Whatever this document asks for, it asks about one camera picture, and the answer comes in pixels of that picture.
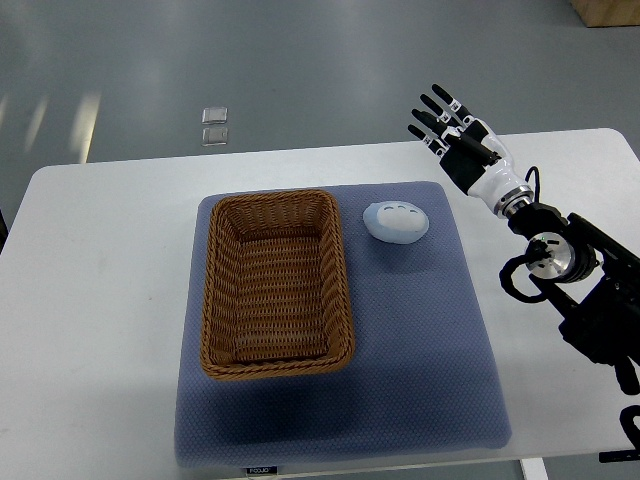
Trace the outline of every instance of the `robotic hand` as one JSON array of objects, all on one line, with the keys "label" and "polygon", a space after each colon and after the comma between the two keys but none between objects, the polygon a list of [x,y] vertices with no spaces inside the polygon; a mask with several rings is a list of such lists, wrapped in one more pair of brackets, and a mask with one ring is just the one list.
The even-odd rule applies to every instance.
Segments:
[{"label": "robotic hand", "polygon": [[[613,366],[624,393],[639,394],[631,360],[640,365],[640,259],[575,213],[565,219],[540,203],[539,181],[534,194],[514,173],[511,155],[491,128],[440,86],[432,88],[451,114],[423,94],[420,99],[433,114],[416,109],[411,113],[428,133],[414,125],[409,131],[440,158],[440,166],[460,190],[482,199],[496,216],[508,219],[513,233],[529,241],[525,253],[500,272],[505,292],[525,303],[548,300],[564,317],[559,326],[564,340],[592,362]],[[527,296],[515,288],[511,277],[521,265],[529,269],[539,295]],[[586,278],[598,265],[604,275],[582,302],[558,286]],[[640,406],[631,406],[620,420],[640,450],[640,429],[633,423],[637,416]]]},{"label": "robotic hand", "polygon": [[531,187],[514,173],[511,154],[491,128],[438,85],[433,91],[454,116],[423,94],[420,99],[436,116],[419,110],[411,113],[435,136],[413,125],[409,131],[440,157],[440,166],[453,183],[482,199],[500,218],[509,217],[522,200],[533,200]]}]

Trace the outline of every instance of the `concrete floor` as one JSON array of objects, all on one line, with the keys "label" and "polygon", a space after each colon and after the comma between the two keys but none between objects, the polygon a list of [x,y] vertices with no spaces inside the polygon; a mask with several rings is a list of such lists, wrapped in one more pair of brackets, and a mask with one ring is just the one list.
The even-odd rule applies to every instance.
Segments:
[{"label": "concrete floor", "polygon": [[[88,162],[411,140],[434,82],[498,133],[610,127],[640,154],[639,60],[640,28],[587,29],[568,0],[3,0],[0,208],[11,225],[36,170],[81,161],[72,131],[98,101]],[[202,147],[216,105],[229,143]],[[521,478],[515,462],[377,476]]]}]

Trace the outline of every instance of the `blue mat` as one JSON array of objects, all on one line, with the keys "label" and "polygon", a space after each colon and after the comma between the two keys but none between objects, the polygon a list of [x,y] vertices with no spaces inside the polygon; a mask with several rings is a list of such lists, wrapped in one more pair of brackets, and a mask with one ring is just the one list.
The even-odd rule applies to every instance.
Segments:
[{"label": "blue mat", "polygon": [[[340,205],[356,350],[339,372],[217,382],[200,368],[209,216],[198,210],[176,406],[183,467],[340,461],[500,448],[511,428],[451,209],[431,182],[325,187]],[[422,208],[410,245],[371,237],[370,203]]]}]

